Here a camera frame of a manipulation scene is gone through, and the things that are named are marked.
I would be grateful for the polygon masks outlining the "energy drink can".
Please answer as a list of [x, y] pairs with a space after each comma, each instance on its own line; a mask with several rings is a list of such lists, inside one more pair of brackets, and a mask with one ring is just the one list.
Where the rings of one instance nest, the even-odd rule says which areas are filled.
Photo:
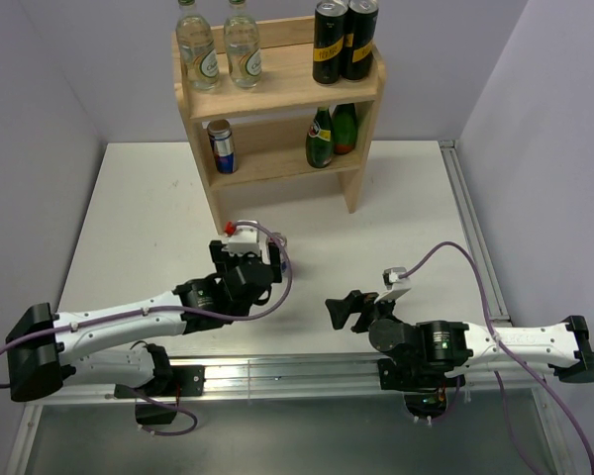
[[281, 244], [281, 247], [287, 251], [287, 237], [285, 235], [283, 235], [282, 233], [274, 233], [274, 239], [268, 238], [267, 239], [267, 246], [268, 246], [268, 252], [269, 252], [269, 258], [271, 261], [271, 264], [274, 266], [277, 266], [281, 273], [284, 274], [287, 270], [287, 262], [286, 259], [284, 257], [284, 255], [282, 254], [280, 247], [278, 246], [278, 244]]
[[227, 120], [211, 121], [207, 133], [217, 171], [222, 174], [235, 173], [238, 165], [230, 123]]

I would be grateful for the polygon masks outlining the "clear bottle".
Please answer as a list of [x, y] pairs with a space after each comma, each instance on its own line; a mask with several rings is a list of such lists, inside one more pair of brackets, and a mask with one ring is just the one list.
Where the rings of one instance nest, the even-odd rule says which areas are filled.
[[179, 17], [175, 35], [181, 65], [189, 83], [198, 90], [213, 89], [219, 79], [214, 37], [206, 19], [199, 14], [194, 0], [178, 0]]
[[231, 0], [223, 37], [232, 81], [241, 88], [254, 87], [261, 78], [261, 49], [257, 23], [245, 0]]

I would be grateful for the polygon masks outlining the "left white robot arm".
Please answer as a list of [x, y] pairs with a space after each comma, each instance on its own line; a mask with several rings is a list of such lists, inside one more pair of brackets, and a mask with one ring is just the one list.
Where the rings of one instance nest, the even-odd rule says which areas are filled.
[[214, 273], [142, 302], [77, 313], [31, 306], [6, 337], [12, 401], [36, 401], [68, 385], [125, 385], [149, 396], [168, 391], [173, 371], [166, 351], [153, 343], [127, 351], [122, 345], [246, 321], [282, 281], [283, 256], [274, 241], [267, 244], [267, 261], [256, 242], [235, 252], [213, 240], [209, 250]]

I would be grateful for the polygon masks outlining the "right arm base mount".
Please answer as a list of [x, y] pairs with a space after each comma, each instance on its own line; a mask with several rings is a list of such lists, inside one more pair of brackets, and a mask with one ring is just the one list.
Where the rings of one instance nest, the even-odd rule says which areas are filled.
[[414, 373], [387, 358], [379, 359], [377, 368], [380, 389], [400, 392], [411, 421], [428, 428], [453, 409], [466, 382], [463, 376], [447, 378], [442, 374]]

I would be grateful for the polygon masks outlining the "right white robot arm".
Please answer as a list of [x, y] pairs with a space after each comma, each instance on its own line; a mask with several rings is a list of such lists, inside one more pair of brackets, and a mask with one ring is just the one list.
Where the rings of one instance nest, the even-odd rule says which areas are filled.
[[385, 357], [378, 361], [385, 389], [417, 391], [442, 384], [453, 386], [459, 376], [516, 371], [525, 366], [553, 374], [563, 383], [594, 383], [594, 351], [585, 318], [570, 316], [539, 328], [488, 328], [467, 322], [429, 321], [410, 325], [394, 316], [395, 302], [375, 293], [351, 291], [325, 302], [332, 326], [342, 329], [358, 314], [353, 333], [366, 333]]

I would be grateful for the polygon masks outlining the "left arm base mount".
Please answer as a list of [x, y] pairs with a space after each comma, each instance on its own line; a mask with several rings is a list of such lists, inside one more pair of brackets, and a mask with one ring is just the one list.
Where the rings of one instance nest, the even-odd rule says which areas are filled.
[[[182, 406], [184, 397], [203, 395], [205, 367], [202, 365], [174, 366], [172, 378], [159, 389], [132, 389], [116, 385], [113, 397], [117, 400], [135, 401], [135, 421], [139, 430], [153, 436], [179, 436], [198, 427], [198, 418]], [[163, 430], [174, 422], [177, 415], [184, 415], [191, 421], [188, 428]]]

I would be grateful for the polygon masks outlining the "dark green glass bottle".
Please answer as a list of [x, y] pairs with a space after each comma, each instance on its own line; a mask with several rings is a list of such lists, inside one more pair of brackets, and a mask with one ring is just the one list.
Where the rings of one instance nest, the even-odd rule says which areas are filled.
[[343, 155], [354, 150], [357, 139], [357, 118], [353, 103], [340, 104], [332, 115], [334, 153]]

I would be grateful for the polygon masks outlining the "green labelled glass bottle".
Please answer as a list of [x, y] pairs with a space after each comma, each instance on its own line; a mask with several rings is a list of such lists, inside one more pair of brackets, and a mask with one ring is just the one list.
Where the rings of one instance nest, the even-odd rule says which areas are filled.
[[325, 168], [334, 152], [333, 123], [327, 106], [319, 107], [306, 137], [306, 157], [314, 168]]

